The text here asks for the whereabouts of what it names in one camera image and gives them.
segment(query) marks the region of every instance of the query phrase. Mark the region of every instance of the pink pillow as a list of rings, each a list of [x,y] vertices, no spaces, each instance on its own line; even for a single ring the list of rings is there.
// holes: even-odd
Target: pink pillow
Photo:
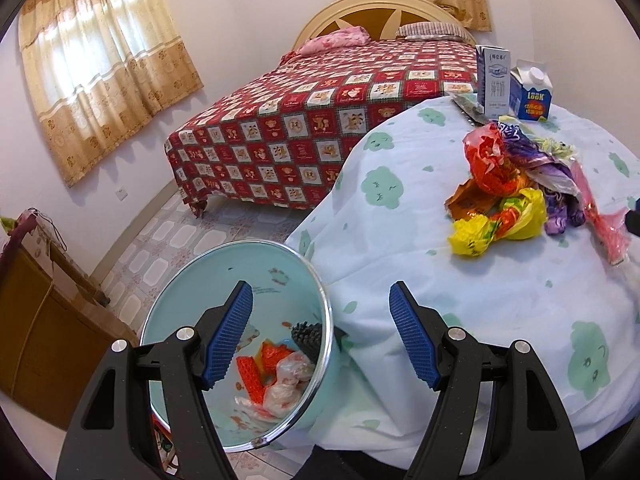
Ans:
[[[309,57],[320,54],[321,52],[328,52],[334,48],[364,46],[370,42],[371,37],[364,27],[349,27],[336,30],[326,36],[318,36],[317,38],[308,40],[297,50],[296,54],[302,57]]]

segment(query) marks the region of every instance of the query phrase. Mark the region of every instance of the yellow plastic bag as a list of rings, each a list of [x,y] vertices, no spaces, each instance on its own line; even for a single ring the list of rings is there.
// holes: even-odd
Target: yellow plastic bag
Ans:
[[[546,222],[545,198],[539,189],[527,187],[520,195],[506,198],[500,204],[501,212],[488,218],[476,215],[469,220],[457,220],[449,243],[454,254],[480,256],[489,244],[501,238],[526,240],[542,234]],[[508,227],[508,222],[515,222]]]

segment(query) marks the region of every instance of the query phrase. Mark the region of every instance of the milk carton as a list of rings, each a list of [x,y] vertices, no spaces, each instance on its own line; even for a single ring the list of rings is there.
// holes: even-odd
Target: milk carton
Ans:
[[[476,45],[478,111],[488,119],[509,113],[511,54],[497,46]]]
[[[548,119],[553,89],[546,65],[519,59],[511,70],[509,106],[519,119]]]

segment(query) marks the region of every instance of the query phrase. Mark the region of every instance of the red checkered bedspread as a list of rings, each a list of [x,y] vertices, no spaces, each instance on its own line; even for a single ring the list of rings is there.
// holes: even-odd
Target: red checkered bedspread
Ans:
[[[371,129],[425,99],[475,91],[476,54],[453,41],[375,41],[293,60],[220,99],[165,143],[196,214],[222,193],[310,208]]]

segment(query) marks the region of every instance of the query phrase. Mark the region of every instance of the dark object in trash can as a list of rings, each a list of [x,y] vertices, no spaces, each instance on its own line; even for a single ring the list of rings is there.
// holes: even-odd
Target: dark object in trash can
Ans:
[[[318,364],[322,346],[322,323],[315,325],[309,325],[306,321],[298,323],[291,329],[291,338],[313,364]]]

